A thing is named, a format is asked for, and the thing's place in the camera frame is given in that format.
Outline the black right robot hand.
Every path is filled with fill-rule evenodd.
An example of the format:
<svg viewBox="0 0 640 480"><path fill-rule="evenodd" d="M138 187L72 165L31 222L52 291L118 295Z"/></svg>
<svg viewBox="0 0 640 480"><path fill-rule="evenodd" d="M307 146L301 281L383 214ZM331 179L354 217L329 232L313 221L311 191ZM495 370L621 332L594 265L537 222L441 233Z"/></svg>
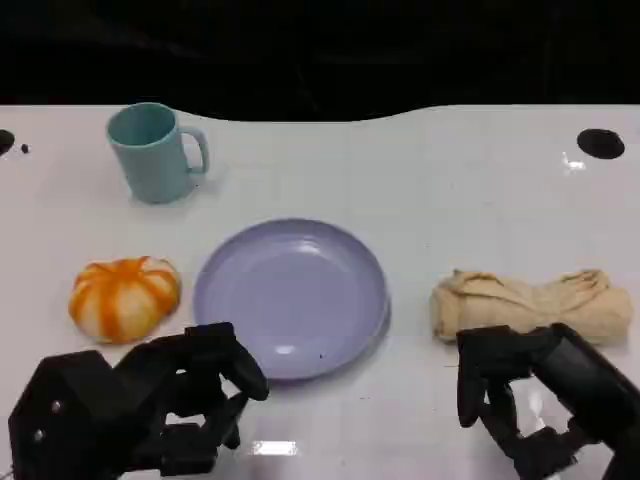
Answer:
<svg viewBox="0 0 640 480"><path fill-rule="evenodd" d="M589 444L613 453L604 476L639 476L639 390L575 330L562 323L518 333L508 326L458 332L457 411L481 422L522 479L547 479ZM510 384L536 377L571 413L568 429L523 435Z"/></svg>

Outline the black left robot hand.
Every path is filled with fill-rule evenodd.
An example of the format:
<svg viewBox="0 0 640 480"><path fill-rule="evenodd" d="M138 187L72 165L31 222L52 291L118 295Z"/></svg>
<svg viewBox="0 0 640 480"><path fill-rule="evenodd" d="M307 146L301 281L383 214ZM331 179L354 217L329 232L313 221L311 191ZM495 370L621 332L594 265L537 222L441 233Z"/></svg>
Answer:
<svg viewBox="0 0 640 480"><path fill-rule="evenodd" d="M110 365L96 350L41 360L8 419L16 479L207 474L240 445L266 377L229 323L189 327Z"/></svg>

